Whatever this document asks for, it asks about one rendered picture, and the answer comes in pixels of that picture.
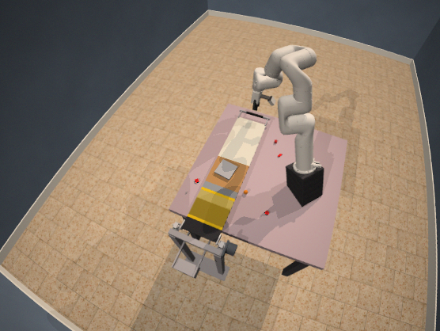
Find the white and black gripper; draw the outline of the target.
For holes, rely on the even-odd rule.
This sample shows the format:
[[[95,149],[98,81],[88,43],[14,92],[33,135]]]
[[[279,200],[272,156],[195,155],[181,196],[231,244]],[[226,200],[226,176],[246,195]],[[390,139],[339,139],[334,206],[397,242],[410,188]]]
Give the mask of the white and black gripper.
[[[252,100],[251,100],[251,103],[253,103],[252,110],[257,111],[257,108],[260,106],[260,96],[263,93],[263,91],[261,92],[257,92],[255,90],[252,91]]]

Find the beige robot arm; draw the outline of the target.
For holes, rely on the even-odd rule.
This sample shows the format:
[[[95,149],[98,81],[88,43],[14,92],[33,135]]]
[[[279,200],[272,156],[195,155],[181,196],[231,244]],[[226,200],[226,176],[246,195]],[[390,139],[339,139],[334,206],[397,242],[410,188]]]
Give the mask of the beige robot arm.
[[[320,163],[313,158],[315,118],[308,113],[313,104],[313,83],[302,71],[314,66],[316,61],[317,55],[313,49],[288,45],[274,50],[265,67],[258,67],[253,73],[252,88],[257,92],[280,86],[283,81],[281,71],[293,85],[293,94],[278,100],[279,129],[283,135],[297,134],[294,140],[296,162],[293,168],[300,174],[312,173],[316,168],[321,168]]]

